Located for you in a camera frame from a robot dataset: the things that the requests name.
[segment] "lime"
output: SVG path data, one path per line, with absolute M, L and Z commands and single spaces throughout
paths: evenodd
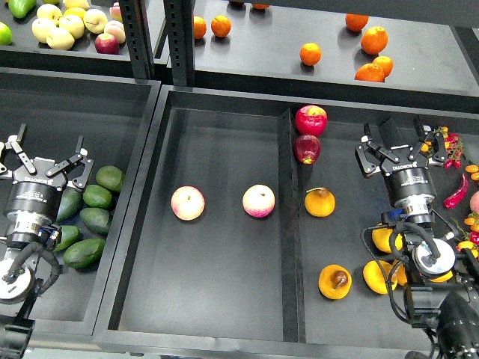
M 12 43 L 12 31 L 3 22 L 0 22 L 0 45 L 10 45 Z

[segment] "green apple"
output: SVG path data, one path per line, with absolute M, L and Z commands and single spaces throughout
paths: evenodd
M 113 20 L 122 21 L 119 2 L 115 2 L 113 6 L 110 7 L 110 16 L 112 17 Z
M 56 28 L 57 25 L 50 19 L 39 18 L 35 19 L 31 24 L 31 32 L 40 43 L 46 43 L 46 35 L 51 28 Z
M 64 28 L 51 28 L 46 34 L 46 43 L 55 50 L 70 50 L 75 43 L 75 39 Z
M 100 9 L 89 9 L 83 16 L 85 27 L 94 34 L 101 34 L 108 22 L 108 17 Z
M 10 45 L 12 43 L 12 31 L 3 22 L 0 22 L 0 45 Z
M 50 19 L 56 25 L 58 25 L 58 20 L 62 15 L 61 10 L 53 4 L 43 4 L 37 9 L 37 18 Z
M 68 30 L 75 39 L 79 39 L 85 33 L 85 25 L 83 25 L 83 20 L 78 15 L 62 16 L 58 22 L 58 27 Z

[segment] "avocado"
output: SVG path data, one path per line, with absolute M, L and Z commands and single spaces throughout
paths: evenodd
M 84 208 L 80 211 L 80 218 L 89 230 L 106 236 L 112 225 L 112 215 L 102 208 Z
M 119 193 L 125 180 L 125 175 L 120 168 L 104 166 L 97 171 L 95 176 L 97 183 L 112 192 Z
M 103 238 L 84 239 L 71 245 L 63 255 L 67 267 L 80 269 L 100 260 L 106 240 Z
M 58 208 L 57 222 L 65 221 L 77 213 L 83 206 L 82 193 L 73 188 L 66 187 L 61 195 L 60 207 Z
M 101 185 L 87 185 L 83 194 L 83 201 L 90 207 L 111 209 L 113 194 Z
M 82 232 L 77 226 L 61 226 L 61 242 L 53 250 L 55 253 L 67 249 L 80 240 Z

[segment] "red apple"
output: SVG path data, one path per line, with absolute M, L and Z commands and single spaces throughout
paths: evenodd
M 294 156 L 305 165 L 316 162 L 321 153 L 321 142 L 313 135 L 301 135 L 293 145 Z
M 316 105 L 303 106 L 296 112 L 296 128 L 302 135 L 321 135 L 328 123 L 326 111 Z
M 204 197 L 197 188 L 184 185 L 171 196 L 171 209 L 179 219 L 191 221 L 203 213 Z
M 95 49 L 100 54 L 118 55 L 120 53 L 120 44 L 112 34 L 103 33 L 97 36 Z
M 253 185 L 242 196 L 242 206 L 253 217 L 266 217 L 275 208 L 275 194 L 267 185 Z

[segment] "metal shelf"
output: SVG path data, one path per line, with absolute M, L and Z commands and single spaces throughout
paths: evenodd
M 194 7 L 188 0 L 164 3 L 175 85 L 479 112 L 479 61 L 470 50 L 477 41 L 461 38 L 452 26 L 371 17 L 371 26 L 390 29 L 390 43 L 381 55 L 396 63 L 385 83 L 377 84 L 354 80 L 359 66 L 373 56 L 363 53 L 360 37 L 346 30 L 344 15 L 304 10 L 312 6 L 310 1 L 278 1 L 302 9 L 273 5 L 266 10 L 251 9 L 248 3 L 231 7 L 219 0 L 196 1 Z M 172 19 L 168 13 L 183 17 Z M 221 13 L 231 18 L 231 33 L 219 39 L 207 31 L 203 40 L 195 41 L 185 17 L 204 16 L 209 22 Z M 324 46 L 315 67 L 299 60 L 298 46 L 306 42 Z

